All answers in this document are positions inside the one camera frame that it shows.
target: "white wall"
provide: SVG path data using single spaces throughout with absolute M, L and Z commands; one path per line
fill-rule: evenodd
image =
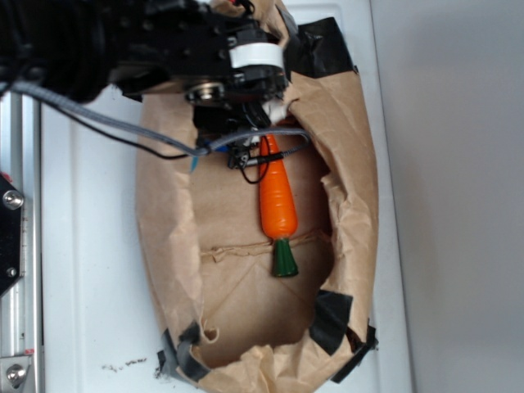
M 524 391 L 524 2 L 372 0 L 419 393 Z

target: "bolt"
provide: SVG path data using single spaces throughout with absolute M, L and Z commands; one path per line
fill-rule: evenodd
M 233 78 L 235 79 L 235 82 L 237 82 L 237 84 L 243 84 L 246 81 L 246 79 L 244 78 L 244 74 L 242 73 L 235 74 Z
M 228 58 L 228 53 L 224 51 L 223 49 L 219 50 L 219 59 L 220 60 L 226 60 Z
M 17 389 L 27 376 L 25 369 L 19 364 L 13 364 L 7 369 L 7 380 Z
M 9 210 L 17 210 L 24 205 L 24 197 L 16 190 L 10 190 L 3 194 L 3 205 Z
M 235 37 L 228 37 L 228 45 L 229 47 L 236 47 L 238 44 L 238 41 Z
M 142 27 L 146 31 L 152 31 L 155 28 L 155 25 L 153 25 L 153 22 L 150 20 L 145 20 L 144 23 L 142 23 Z
M 8 277 L 13 278 L 13 277 L 16 277 L 16 274 L 18 273 L 18 270 L 16 270 L 15 268 L 9 268 L 9 269 L 6 271 L 6 273 L 7 273 L 7 276 L 8 276 Z
M 25 73 L 25 77 L 29 80 L 39 80 L 46 74 L 46 70 L 42 67 L 31 67 Z
M 130 25 L 131 25 L 131 20 L 129 20 L 128 17 L 122 16 L 120 18 L 120 26 L 121 27 L 123 27 L 124 29 L 127 29 Z

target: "crumpled paper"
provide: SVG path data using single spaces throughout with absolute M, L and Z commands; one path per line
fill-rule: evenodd
M 219 7 L 233 7 L 229 2 Z M 286 32 L 273 1 L 254 2 L 266 29 Z M 366 341 L 378 230 L 377 169 L 359 76 L 293 74 L 289 111 L 313 146 L 285 159 L 299 228 L 291 246 L 300 274 L 271 275 L 272 247 L 260 227 L 258 187 L 214 153 L 160 160 L 138 153 L 137 214 L 160 331 L 174 346 L 192 323 L 192 353 L 211 368 L 209 392 L 306 393 L 352 357 L 345 338 L 329 356 L 309 336 L 319 288 L 353 297 L 349 328 Z M 142 124 L 194 144 L 182 95 L 146 96 Z M 147 142 L 164 154 L 171 147 Z M 279 138 L 282 149 L 300 142 Z M 255 169 L 248 175 L 256 178 Z

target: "gray cable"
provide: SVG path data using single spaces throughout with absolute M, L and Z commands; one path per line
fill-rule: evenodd
M 8 87 L 9 87 L 9 85 L 6 82 L 1 82 L 0 83 L 0 99 L 2 99 L 2 96 L 7 91 Z
M 163 142 L 172 147 L 176 147 L 177 149 L 184 152 L 185 154 L 188 154 L 189 156 L 194 156 L 194 157 L 206 156 L 211 151 L 214 151 L 220 147 L 226 146 L 229 143 L 233 143 L 238 140 L 246 139 L 249 137 L 263 136 L 268 133 L 275 134 L 275 135 L 300 135 L 301 137 L 306 139 L 307 142 L 309 141 L 309 135 L 303 129 L 255 129 L 255 130 L 244 130 L 238 133 L 230 133 L 229 135 L 226 135 L 225 137 L 222 137 L 220 139 L 213 141 L 207 147 L 199 147 L 197 149 L 194 149 L 194 148 L 191 148 L 181 143 L 180 141 L 177 141 L 176 139 L 172 139 L 161 133 L 157 133 L 150 129 L 145 129 L 138 125 L 126 123 L 124 121 L 120 121 L 116 119 L 112 119 L 111 117 L 107 117 L 97 112 L 91 111 L 88 108 L 81 106 L 78 102 L 74 102 L 73 100 L 70 100 L 67 97 L 64 97 L 60 94 L 52 92 L 51 90 L 48 90 L 46 88 L 41 88 L 34 84 L 30 84 L 27 82 L 15 82 L 12 85 L 11 90 L 14 91 L 15 93 L 30 96 L 36 100 L 47 103 L 48 105 L 59 106 L 61 109 L 65 111 L 69 111 L 71 113 L 74 113 L 78 116 L 82 116 L 86 119 L 90 119 L 97 123 L 105 124 L 107 126 L 114 127 L 116 129 L 122 129 L 124 131 L 133 133 L 135 135 L 139 135 L 139 136 L 150 138 L 150 139 L 153 139 L 159 142 Z

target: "toy carrot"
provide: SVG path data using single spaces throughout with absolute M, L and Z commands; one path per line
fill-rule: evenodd
M 266 139 L 260 142 L 261 156 L 278 152 L 273 135 L 267 135 Z M 260 182 L 262 229 L 274 240 L 275 245 L 273 274 L 277 277 L 295 276 L 298 274 L 298 268 L 291 253 L 289 237 L 295 233 L 298 219 L 283 160 L 261 165 L 260 176 L 264 176 Z

